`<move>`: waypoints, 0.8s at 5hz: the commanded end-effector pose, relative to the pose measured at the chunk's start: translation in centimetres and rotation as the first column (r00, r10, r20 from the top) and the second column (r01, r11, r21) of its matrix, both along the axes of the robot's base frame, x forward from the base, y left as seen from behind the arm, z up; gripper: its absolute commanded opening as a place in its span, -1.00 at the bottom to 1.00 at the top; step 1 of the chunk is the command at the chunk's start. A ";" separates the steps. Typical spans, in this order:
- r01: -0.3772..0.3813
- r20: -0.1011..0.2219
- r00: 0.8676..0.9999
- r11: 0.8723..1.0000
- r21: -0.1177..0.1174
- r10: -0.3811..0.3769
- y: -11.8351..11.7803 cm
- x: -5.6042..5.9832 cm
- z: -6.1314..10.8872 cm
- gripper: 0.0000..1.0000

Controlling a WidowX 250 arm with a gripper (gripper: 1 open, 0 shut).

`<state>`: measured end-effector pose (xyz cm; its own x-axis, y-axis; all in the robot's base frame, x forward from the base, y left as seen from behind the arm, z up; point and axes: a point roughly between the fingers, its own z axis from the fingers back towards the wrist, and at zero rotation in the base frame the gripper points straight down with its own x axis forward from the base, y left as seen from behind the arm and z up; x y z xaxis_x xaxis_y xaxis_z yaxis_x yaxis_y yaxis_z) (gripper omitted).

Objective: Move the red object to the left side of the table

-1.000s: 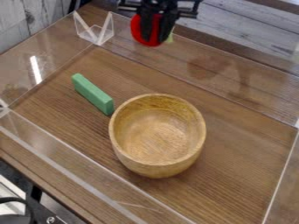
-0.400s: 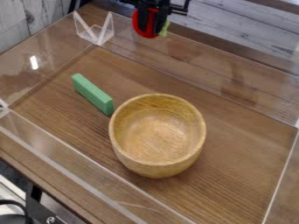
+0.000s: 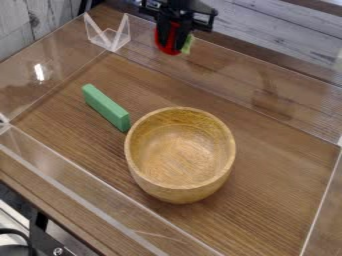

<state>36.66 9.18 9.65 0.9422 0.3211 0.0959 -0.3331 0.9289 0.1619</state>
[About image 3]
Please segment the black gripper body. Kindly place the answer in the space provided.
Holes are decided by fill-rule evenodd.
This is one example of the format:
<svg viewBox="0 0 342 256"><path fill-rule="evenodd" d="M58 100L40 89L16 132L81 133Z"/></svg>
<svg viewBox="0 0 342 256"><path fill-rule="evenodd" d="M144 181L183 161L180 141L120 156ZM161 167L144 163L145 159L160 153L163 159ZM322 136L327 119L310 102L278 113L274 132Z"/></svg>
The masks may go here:
<svg viewBox="0 0 342 256"><path fill-rule="evenodd" d="M152 16L157 22L157 16L165 15L171 22L183 19L192 21L192 30L209 32L217 10L201 0L141 0L139 12Z"/></svg>

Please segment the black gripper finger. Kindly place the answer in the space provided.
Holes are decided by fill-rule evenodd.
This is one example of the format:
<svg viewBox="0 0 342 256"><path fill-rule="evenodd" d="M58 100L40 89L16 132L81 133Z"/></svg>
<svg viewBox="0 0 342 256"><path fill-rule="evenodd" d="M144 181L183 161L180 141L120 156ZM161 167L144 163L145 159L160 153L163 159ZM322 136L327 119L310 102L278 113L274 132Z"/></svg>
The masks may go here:
<svg viewBox="0 0 342 256"><path fill-rule="evenodd" d="M157 16L156 32L159 44L167 47L169 43L171 21L165 15Z"/></svg>
<svg viewBox="0 0 342 256"><path fill-rule="evenodd" d="M180 51L187 40L187 36L192 31L192 21L183 19L175 23L175 40L173 49Z"/></svg>

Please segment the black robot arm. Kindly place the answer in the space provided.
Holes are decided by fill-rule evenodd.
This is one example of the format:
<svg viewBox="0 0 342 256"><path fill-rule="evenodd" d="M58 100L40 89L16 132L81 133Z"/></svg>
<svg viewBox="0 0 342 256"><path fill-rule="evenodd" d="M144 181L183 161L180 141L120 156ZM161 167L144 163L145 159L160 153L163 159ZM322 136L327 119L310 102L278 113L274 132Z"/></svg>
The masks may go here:
<svg viewBox="0 0 342 256"><path fill-rule="evenodd" d="M155 44L171 56L181 53L193 30L212 31L217 16L201 0L141 0L139 12L155 19Z"/></svg>

